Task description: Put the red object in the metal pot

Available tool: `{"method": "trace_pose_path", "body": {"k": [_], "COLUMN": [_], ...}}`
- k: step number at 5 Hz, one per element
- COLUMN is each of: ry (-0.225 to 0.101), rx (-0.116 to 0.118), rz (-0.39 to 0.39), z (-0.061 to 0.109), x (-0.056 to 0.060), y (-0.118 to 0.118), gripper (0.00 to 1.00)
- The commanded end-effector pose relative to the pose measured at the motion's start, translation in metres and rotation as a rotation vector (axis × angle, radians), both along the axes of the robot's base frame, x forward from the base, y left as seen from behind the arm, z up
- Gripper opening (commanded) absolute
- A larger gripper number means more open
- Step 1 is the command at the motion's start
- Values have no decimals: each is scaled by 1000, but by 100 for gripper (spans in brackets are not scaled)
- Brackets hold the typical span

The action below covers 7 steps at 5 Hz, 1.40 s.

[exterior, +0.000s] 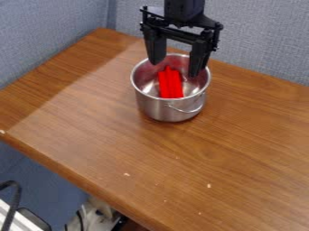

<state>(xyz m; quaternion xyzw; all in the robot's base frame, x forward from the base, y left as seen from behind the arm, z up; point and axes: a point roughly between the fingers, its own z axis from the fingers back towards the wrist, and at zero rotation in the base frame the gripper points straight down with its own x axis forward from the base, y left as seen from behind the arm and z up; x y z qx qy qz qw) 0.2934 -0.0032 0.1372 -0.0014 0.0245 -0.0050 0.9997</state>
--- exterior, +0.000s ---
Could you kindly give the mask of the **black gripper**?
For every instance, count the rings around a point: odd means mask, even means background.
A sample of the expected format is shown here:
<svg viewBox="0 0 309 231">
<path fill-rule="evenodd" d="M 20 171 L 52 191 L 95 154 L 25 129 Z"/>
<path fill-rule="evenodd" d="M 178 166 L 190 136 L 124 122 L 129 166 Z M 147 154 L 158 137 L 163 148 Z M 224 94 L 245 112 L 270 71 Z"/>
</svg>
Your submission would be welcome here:
<svg viewBox="0 0 309 231">
<path fill-rule="evenodd" d="M 188 74 L 194 78 L 216 50 L 223 24 L 204 13 L 204 0 L 163 0 L 162 6 L 140 8 L 142 33 L 148 61 L 156 65 L 167 55 L 167 40 L 191 45 Z"/>
</svg>

